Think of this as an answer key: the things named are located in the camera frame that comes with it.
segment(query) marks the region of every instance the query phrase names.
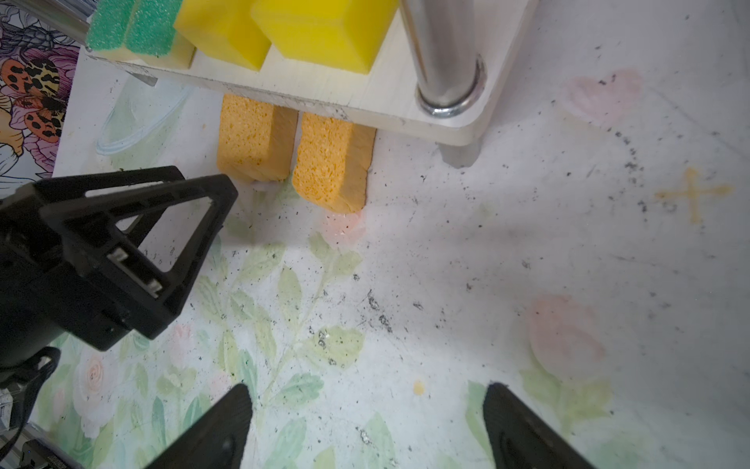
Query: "orange dot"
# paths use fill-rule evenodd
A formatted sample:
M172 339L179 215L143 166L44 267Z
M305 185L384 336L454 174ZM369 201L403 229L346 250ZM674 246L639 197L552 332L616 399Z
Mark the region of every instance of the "orange dot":
M422 395L425 393L425 384L420 380L414 381L414 394Z

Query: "yellow cross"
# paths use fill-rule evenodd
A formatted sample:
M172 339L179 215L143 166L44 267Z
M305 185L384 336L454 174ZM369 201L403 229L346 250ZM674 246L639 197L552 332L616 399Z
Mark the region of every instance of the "yellow cross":
M701 218L701 211L698 208L698 196L701 195L717 195L724 196L732 192L734 188L729 184L716 186L711 189L699 189L697 179L700 176L699 172L692 167L685 170L685 180L688 182L688 190L681 192L657 192L657 199L677 199L680 197L687 197L690 204L690 223L699 224L703 221Z

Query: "sponge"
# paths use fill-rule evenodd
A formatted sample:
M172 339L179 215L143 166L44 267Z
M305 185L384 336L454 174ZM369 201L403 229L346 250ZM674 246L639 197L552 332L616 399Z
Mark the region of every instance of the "sponge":
M374 144L374 128L303 114L294 189L332 212L362 210Z
M140 0L125 46L155 67L189 68L195 46L173 27L182 0Z
M184 0L178 33L213 59L259 71L271 41L250 18L253 0Z
M288 59L367 74L398 0L258 0L252 16Z
M125 47L125 38L138 3L139 0L100 0L88 28L86 46L105 59L135 59L136 55Z
M283 181L289 176L298 112L224 95L217 166L228 176Z

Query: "metal ring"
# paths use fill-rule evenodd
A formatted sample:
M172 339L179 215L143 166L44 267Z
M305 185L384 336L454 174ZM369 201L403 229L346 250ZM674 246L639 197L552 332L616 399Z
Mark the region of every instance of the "metal ring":
M419 104L419 107L422 108L423 111L425 111L427 114L433 117L438 117L441 119L445 119L447 117L455 117L461 114L463 111L469 109L472 104L474 104L480 96L482 96L482 92L485 90L485 86L487 85L487 69L485 67L485 61L482 60L482 56L477 55L476 56L476 75L474 78L474 85L471 88L471 91L468 95L466 95L463 99L458 101L456 104L449 106L449 107L435 107L432 104L425 101L425 97L422 96L422 92L419 91L419 85L417 85L416 89L416 98L417 98L417 104Z

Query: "white shelf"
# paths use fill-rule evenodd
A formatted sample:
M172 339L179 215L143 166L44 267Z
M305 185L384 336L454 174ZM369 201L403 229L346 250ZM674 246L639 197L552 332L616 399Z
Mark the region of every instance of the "white shelf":
M111 63L149 77L462 146L485 132L538 1L475 0L477 45L487 66L487 87L466 112L449 119L429 116L416 103L417 78L400 14L396 14L369 75L285 59L275 47L260 72L210 59L201 52L186 71L156 68L141 61Z

